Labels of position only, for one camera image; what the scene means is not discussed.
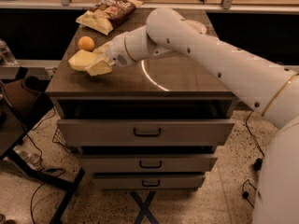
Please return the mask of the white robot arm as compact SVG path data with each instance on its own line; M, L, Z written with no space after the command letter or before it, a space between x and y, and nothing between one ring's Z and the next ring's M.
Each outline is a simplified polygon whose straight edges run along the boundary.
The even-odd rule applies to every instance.
M101 75L171 50L202 65L278 128L265 152L252 224L299 224L299 75L195 30L179 13L157 8L146 25L114 37L86 70Z

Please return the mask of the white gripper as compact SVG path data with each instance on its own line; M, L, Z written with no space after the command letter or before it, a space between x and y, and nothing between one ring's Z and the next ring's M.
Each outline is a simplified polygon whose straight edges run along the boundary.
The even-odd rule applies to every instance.
M105 53L107 57L100 56L85 68L90 76L100 76L112 71L112 65L128 67L135 64L135 60L129 55L126 48L127 32L115 36L111 41L106 42L93 50L93 53Z

